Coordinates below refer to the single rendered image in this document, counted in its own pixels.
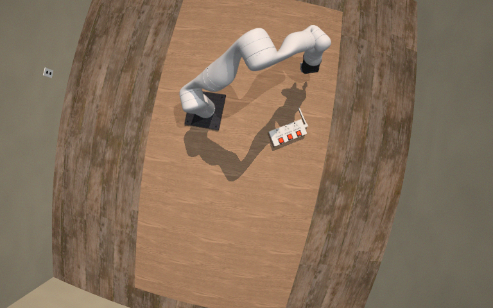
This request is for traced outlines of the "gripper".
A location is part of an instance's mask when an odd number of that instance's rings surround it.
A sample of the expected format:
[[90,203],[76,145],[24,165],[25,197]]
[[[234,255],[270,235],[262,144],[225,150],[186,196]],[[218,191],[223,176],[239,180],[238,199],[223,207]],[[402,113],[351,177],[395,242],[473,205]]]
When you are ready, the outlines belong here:
[[322,57],[319,60],[311,60],[306,56],[304,52],[303,63],[300,63],[300,70],[304,74],[317,73],[319,71],[319,66],[322,62]]

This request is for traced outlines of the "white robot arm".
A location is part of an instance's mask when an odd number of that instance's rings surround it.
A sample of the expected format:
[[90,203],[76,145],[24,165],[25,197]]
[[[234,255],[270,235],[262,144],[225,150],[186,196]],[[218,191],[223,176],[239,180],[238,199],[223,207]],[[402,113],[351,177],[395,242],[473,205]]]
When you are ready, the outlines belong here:
[[230,85],[236,77],[241,57],[251,71],[260,71],[304,51],[309,59],[319,60],[330,45],[331,39],[315,25],[289,34],[278,51],[264,29],[252,29],[180,89],[182,109],[203,118],[211,117],[215,106],[202,89],[218,92]]

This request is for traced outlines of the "white power strip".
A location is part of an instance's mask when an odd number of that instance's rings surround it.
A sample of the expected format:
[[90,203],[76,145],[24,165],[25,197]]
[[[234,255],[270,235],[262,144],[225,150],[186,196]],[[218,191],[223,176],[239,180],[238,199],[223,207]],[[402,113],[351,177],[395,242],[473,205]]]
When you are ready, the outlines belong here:
[[290,141],[307,133],[305,127],[307,127],[308,125],[304,119],[304,116],[302,115],[300,108],[298,109],[305,122],[305,125],[300,119],[298,121],[270,131],[269,134],[274,146],[280,145],[284,142]]

